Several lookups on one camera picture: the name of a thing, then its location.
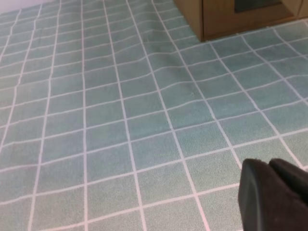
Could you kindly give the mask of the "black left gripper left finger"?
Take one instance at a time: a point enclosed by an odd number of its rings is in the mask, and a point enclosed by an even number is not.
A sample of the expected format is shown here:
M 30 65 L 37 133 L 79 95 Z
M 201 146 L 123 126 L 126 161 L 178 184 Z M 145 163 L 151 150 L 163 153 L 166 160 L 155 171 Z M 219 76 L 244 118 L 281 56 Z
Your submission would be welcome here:
M 306 231 L 308 202 L 257 159 L 242 164 L 238 204 L 245 231 Z

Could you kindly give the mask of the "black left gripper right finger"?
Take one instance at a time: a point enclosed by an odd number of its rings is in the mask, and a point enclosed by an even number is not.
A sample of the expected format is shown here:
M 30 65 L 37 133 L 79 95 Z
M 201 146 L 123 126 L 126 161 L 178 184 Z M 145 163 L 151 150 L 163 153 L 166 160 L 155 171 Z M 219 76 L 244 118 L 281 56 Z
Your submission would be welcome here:
M 303 202 L 308 201 L 308 173 L 306 171 L 278 158 L 271 159 L 269 166 L 293 192 L 301 197 Z

